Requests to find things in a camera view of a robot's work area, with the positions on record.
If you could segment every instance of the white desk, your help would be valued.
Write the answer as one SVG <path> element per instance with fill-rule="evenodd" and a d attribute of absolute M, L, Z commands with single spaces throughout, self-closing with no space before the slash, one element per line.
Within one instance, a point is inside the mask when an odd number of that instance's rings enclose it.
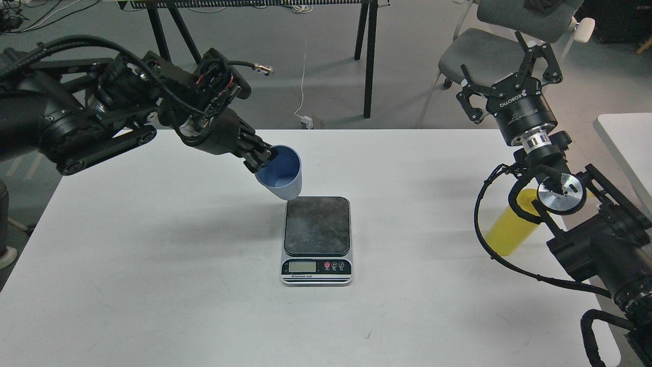
<path fill-rule="evenodd" d="M 284 202 L 230 155 L 161 131 L 64 178 L 0 294 L 3 366 L 585 366 L 595 296 L 490 261 L 482 181 L 498 130 L 259 131 L 303 160 L 302 195 L 351 202 L 353 282 L 280 281 Z M 500 179 L 482 225 L 506 207 Z M 510 259 L 567 278 L 539 229 Z M 600 352 L 616 365 L 608 329 Z"/>
<path fill-rule="evenodd" d="M 595 129 L 649 215 L 652 213 L 652 113 L 600 115 Z"/>

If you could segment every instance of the table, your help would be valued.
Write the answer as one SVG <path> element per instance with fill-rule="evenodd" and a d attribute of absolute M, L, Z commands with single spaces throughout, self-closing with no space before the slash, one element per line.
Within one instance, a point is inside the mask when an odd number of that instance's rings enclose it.
<path fill-rule="evenodd" d="M 647 215 L 652 213 L 652 113 L 605 114 L 594 123 L 598 135 L 632 184 Z"/>
<path fill-rule="evenodd" d="M 0 293 L 3 366 L 584 366 L 595 296 L 491 261 L 473 232 L 498 130 L 259 131 L 302 195 L 351 202 L 353 281 L 280 281 L 285 202 L 171 131 L 64 177 Z M 481 225 L 512 184 L 487 192 Z M 510 260 L 568 278 L 540 228 Z M 594 326 L 609 366 L 619 352 Z"/>

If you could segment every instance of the blue plastic cup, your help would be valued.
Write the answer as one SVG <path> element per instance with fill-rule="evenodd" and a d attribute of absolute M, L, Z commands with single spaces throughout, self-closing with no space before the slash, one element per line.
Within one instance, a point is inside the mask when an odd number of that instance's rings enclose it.
<path fill-rule="evenodd" d="M 292 200 L 301 193 L 301 158 L 289 146 L 275 145 L 278 155 L 256 172 L 256 179 L 283 200 Z"/>

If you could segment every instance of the yellow bottle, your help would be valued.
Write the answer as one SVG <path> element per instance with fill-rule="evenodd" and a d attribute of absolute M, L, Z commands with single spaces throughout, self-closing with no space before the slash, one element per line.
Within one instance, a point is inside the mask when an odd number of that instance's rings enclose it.
<path fill-rule="evenodd" d="M 538 216 L 539 214 L 532 206 L 532 201 L 536 199 L 537 190 L 523 189 L 518 194 L 516 202 L 526 212 Z M 508 256 L 527 240 L 538 226 L 522 219 L 514 213 L 510 206 L 507 206 L 484 238 L 498 255 Z"/>

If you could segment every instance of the chair leg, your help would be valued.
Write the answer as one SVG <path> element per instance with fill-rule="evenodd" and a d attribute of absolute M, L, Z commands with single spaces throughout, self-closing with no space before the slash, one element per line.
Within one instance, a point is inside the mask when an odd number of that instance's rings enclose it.
<path fill-rule="evenodd" d="M 430 99 L 432 99 L 432 94 L 435 92 L 435 88 L 437 87 L 437 81 L 439 80 L 440 76 L 441 76 L 441 71 L 437 73 L 435 80 L 432 81 L 432 86 L 430 87 L 430 92 L 428 93 L 428 96 L 426 98 L 426 103 L 423 105 L 423 109 L 421 110 L 421 115 L 419 116 L 417 129 L 423 128 L 423 119 L 426 117 L 426 112 L 428 111 L 428 105 L 430 104 Z"/>

